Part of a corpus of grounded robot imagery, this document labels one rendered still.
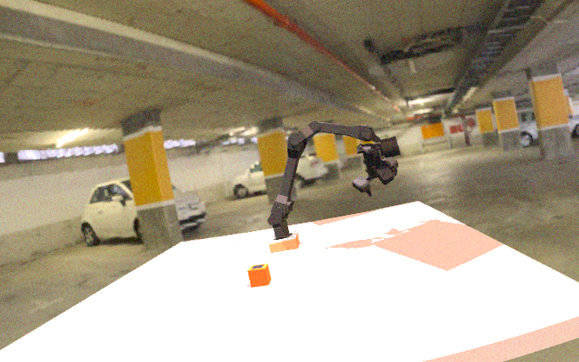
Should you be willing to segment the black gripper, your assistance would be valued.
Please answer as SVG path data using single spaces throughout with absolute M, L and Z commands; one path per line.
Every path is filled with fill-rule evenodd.
M 356 178 L 355 180 L 352 181 L 353 186 L 360 191 L 361 193 L 366 192 L 370 197 L 370 182 L 372 179 L 376 178 L 376 176 L 374 175 L 374 169 L 378 166 L 378 168 L 382 165 L 382 162 L 385 161 L 387 166 L 393 166 L 395 165 L 395 167 L 398 167 L 398 162 L 392 158 L 392 157 L 388 157 L 388 158 L 384 158 L 383 160 L 379 159 L 379 161 L 375 164 L 367 164 L 365 163 L 365 161 L 363 161 L 366 164 L 366 169 L 365 171 L 368 172 L 368 176 L 363 178 L 361 176 L 359 176 L 358 178 Z

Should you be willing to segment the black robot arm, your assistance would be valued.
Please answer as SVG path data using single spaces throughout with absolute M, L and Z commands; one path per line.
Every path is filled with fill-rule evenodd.
M 271 215 L 267 219 L 268 224 L 273 226 L 275 235 L 274 240 L 290 237 L 293 233 L 289 232 L 287 226 L 288 214 L 293 210 L 294 200 L 291 200 L 291 192 L 295 179 L 299 158 L 306 148 L 307 141 L 317 133 L 332 133 L 346 135 L 364 141 L 372 141 L 379 144 L 367 143 L 357 146 L 357 154 L 363 154 L 364 161 L 367 164 L 375 164 L 379 161 L 379 152 L 385 155 L 385 158 L 400 155 L 396 137 L 380 139 L 375 135 L 374 129 L 370 125 L 359 126 L 342 126 L 340 124 L 312 121 L 311 124 L 304 127 L 297 133 L 291 133 L 287 139 L 287 161 L 284 171 L 280 193 L 273 203 Z M 374 169 L 374 175 L 379 178 L 382 184 L 386 185 L 394 180 L 397 175 L 395 165 L 387 166 L 383 161 L 382 165 Z

